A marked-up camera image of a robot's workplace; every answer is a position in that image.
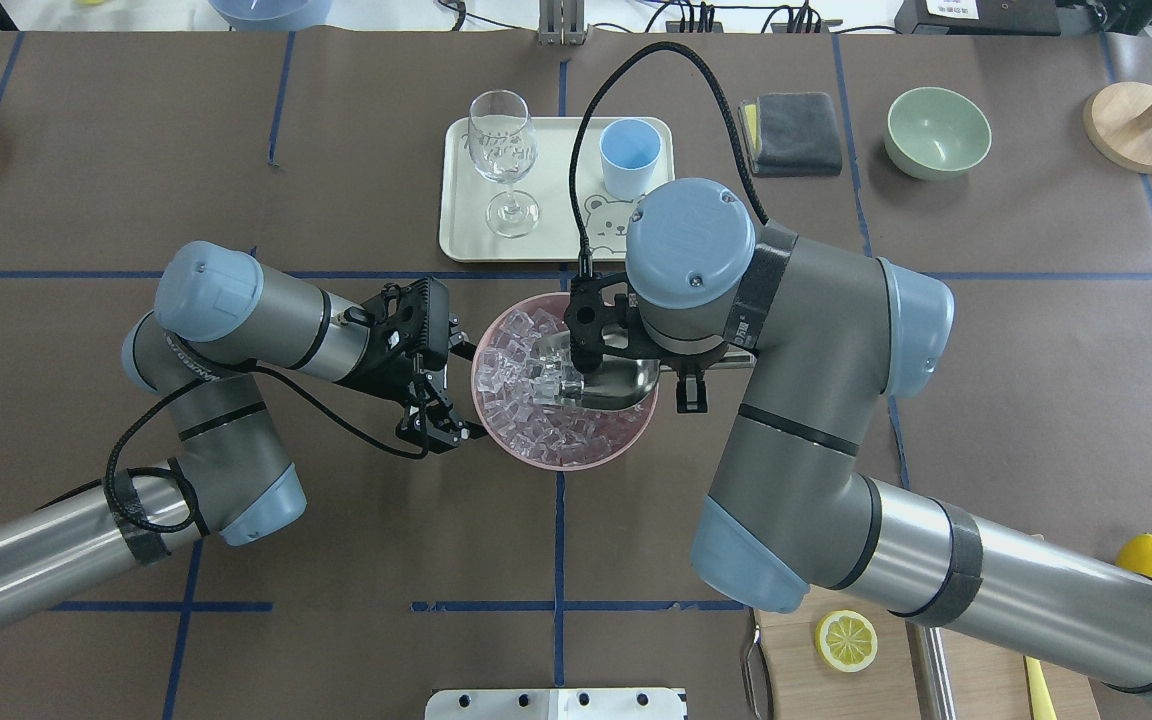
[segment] blue plastic bowl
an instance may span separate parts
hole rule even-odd
[[[332,0],[207,0],[234,29],[291,31],[319,26],[328,18]]]

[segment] glass base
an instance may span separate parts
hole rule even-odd
[[[508,192],[501,192],[488,203],[488,228],[500,237],[522,237],[533,232],[540,223],[540,205],[536,198],[513,191],[513,203]]]

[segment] wooden stand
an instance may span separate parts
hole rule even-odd
[[[1152,85],[1116,82],[1083,106],[1092,145],[1129,170],[1152,174]]]

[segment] bowl of ice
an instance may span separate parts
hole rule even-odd
[[[509,306],[483,333],[473,356],[473,409],[509,455],[543,470],[585,470],[620,456],[652,420],[657,391],[627,410],[545,406],[536,401],[540,338],[567,329],[566,291]]]

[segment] white tray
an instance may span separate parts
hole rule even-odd
[[[581,143],[576,167],[576,195],[589,228],[590,245],[597,260],[626,260],[626,235],[634,202],[616,200],[602,187],[602,161],[598,138],[617,118],[593,118]],[[673,180],[673,136],[657,118],[644,118],[657,128],[664,146],[650,188]],[[473,168],[467,150],[468,118],[447,128],[444,138],[444,207],[439,214],[438,245],[444,255],[458,263],[563,263],[575,262],[579,236],[567,195],[567,169],[573,160],[573,143],[579,118],[532,118],[539,152],[536,165],[515,187],[525,190],[540,204],[540,223],[522,237],[507,238],[486,223],[486,206],[503,184],[488,182]]]

